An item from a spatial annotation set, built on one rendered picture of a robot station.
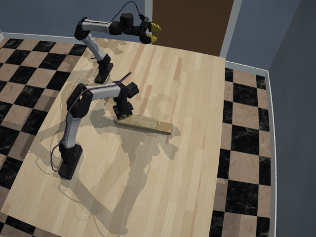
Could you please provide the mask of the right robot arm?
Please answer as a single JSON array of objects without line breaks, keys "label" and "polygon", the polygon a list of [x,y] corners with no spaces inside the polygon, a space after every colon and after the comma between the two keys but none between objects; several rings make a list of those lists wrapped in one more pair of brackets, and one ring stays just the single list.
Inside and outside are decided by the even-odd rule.
[{"label": "right robot arm", "polygon": [[113,81],[110,84],[99,86],[85,86],[83,83],[79,83],[70,95],[70,97],[68,98],[67,111],[69,111],[70,107],[78,98],[78,96],[82,93],[82,91],[85,91],[89,88],[101,87],[85,91],[86,93],[84,92],[82,94],[82,98],[79,98],[76,101],[76,103],[73,105],[72,109],[70,110],[67,116],[68,127],[66,130],[66,135],[64,138],[64,142],[62,142],[59,145],[59,151],[61,153],[61,158],[63,159],[58,171],[59,175],[67,178],[69,178],[71,175],[79,152],[81,150],[81,145],[76,144],[76,135],[79,123],[81,119],[88,113],[91,102],[97,99],[114,97],[114,102],[122,106],[127,103],[127,98],[130,99],[137,93],[139,93],[138,86],[134,82],[131,82],[127,86],[125,86],[121,82],[118,85],[115,85],[118,82],[120,81]]}]

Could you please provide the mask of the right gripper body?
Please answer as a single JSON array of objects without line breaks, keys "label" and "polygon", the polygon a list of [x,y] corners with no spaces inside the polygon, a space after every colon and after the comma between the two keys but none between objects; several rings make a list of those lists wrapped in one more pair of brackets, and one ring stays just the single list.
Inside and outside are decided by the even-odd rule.
[{"label": "right gripper body", "polygon": [[125,105],[114,105],[113,106],[114,112],[119,120],[119,118],[121,118],[123,115],[125,114],[133,114],[132,110],[133,107],[131,105],[131,103],[128,101],[128,104],[126,103]]}]

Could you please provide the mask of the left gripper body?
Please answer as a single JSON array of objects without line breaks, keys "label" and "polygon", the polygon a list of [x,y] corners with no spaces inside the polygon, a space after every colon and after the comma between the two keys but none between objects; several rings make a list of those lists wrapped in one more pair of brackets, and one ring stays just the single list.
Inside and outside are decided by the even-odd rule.
[{"label": "left gripper body", "polygon": [[[146,32],[147,28],[149,29],[149,32],[151,32],[152,23],[154,23],[154,22],[148,21],[146,26],[142,27],[141,30],[139,30],[139,26],[134,26],[134,28],[133,28],[133,35],[139,36],[139,39],[140,39],[141,43],[143,43],[143,44],[151,43],[151,37],[147,36],[147,34],[145,32]],[[154,24],[156,24],[156,23],[154,23]]]}]

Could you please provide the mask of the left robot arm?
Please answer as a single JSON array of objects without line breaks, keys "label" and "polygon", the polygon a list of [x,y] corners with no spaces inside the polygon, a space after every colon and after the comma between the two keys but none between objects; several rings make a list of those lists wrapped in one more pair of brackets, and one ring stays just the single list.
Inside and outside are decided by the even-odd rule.
[{"label": "left robot arm", "polygon": [[[141,30],[142,27],[145,27],[149,18],[145,17],[143,14],[139,15],[142,23],[139,26]],[[109,21],[110,22],[110,21]],[[121,35],[122,32],[126,35],[133,35],[133,14],[132,13],[123,13],[120,16],[119,21],[102,22],[102,21],[92,21],[83,17],[82,21],[77,24],[75,30],[75,38],[81,40],[94,54],[97,63],[99,64],[99,73],[95,79],[95,82],[104,83],[113,63],[110,63],[110,56],[106,54],[93,39],[90,31],[99,31],[105,32],[110,35]],[[108,68],[107,68],[108,67]]]}]

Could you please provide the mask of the light wooden plank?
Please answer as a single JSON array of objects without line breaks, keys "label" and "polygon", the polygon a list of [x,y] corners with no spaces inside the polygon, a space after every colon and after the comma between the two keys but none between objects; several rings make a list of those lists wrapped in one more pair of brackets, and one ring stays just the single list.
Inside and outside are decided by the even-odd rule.
[{"label": "light wooden plank", "polygon": [[150,131],[150,132],[156,132],[156,133],[171,135],[171,130],[172,130],[172,125],[173,124],[158,121],[156,131],[149,130],[149,129],[138,128],[138,127],[133,127],[133,126],[128,126],[128,125],[123,125],[123,124],[118,124],[118,123],[116,123],[116,125],[129,127],[129,128],[140,129],[140,130],[145,130],[145,131]]}]

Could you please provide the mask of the light wooden slat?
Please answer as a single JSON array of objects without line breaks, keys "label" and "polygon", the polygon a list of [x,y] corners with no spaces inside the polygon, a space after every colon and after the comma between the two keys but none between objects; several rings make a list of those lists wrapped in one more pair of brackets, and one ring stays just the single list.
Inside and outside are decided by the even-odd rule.
[{"label": "light wooden slat", "polygon": [[156,131],[158,119],[137,115],[131,115],[130,117],[123,116],[126,118],[122,120],[117,119],[116,123]]}]

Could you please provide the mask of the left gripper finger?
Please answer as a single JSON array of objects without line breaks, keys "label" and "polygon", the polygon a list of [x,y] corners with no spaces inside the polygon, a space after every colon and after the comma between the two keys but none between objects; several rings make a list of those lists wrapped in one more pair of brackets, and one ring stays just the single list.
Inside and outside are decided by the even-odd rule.
[{"label": "left gripper finger", "polygon": [[159,27],[159,25],[152,23],[151,32],[157,32],[157,31],[161,31],[161,28]]},{"label": "left gripper finger", "polygon": [[147,34],[147,36],[151,37],[151,43],[157,40],[157,38],[152,35]]}]

